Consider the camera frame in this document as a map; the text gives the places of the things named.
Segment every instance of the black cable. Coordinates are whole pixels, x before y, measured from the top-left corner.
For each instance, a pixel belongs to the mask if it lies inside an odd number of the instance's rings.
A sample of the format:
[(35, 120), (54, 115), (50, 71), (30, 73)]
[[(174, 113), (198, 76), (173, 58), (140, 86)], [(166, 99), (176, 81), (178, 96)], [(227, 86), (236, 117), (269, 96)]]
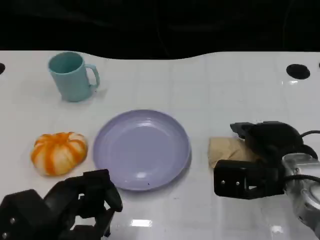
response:
[(300, 137), (303, 138), (304, 136), (307, 136), (307, 135), (309, 135), (309, 134), (320, 134), (320, 130), (306, 131), (306, 132), (302, 133), (302, 134), (300, 135)]
[(297, 175), (285, 176), (283, 178), (284, 183), (292, 180), (312, 180), (320, 184), (320, 177), (317, 177), (317, 176), (297, 174)]

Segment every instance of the brown paper bag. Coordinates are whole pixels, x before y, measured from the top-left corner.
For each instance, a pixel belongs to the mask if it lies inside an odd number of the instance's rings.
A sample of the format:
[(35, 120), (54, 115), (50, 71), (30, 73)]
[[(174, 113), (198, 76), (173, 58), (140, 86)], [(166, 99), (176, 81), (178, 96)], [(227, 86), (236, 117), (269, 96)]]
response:
[(235, 137), (211, 137), (209, 140), (209, 165), (215, 168), (219, 160), (255, 162), (259, 156), (254, 154), (245, 142)]

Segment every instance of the dark curtain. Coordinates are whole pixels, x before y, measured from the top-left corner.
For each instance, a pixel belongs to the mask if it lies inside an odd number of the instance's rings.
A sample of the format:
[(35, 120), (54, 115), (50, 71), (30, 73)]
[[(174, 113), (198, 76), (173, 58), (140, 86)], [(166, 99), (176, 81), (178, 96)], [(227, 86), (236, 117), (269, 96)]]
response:
[(116, 59), (319, 51), (319, 12), (316, 0), (8, 0), (0, 49)]

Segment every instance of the pumpkin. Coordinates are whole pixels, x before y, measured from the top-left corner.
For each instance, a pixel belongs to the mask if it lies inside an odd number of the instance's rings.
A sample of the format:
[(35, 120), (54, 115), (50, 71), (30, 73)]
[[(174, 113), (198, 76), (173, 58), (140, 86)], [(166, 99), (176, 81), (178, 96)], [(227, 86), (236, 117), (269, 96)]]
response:
[(34, 143), (31, 160), (43, 175), (57, 176), (70, 172), (82, 163), (88, 152), (86, 139), (75, 132), (43, 134)]

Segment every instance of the mug handle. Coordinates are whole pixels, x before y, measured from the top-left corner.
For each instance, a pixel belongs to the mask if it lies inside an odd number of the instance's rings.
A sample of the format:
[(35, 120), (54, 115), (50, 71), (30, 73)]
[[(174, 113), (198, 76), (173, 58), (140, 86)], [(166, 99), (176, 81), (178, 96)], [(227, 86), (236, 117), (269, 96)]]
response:
[(95, 76), (96, 85), (91, 85), (91, 86), (95, 87), (95, 88), (98, 88), (99, 85), (100, 85), (100, 77), (99, 77), (99, 73), (98, 73), (98, 70), (97, 70), (96, 66), (92, 65), (92, 64), (85, 64), (84, 67), (92, 69), (92, 71), (94, 73), (94, 76)]

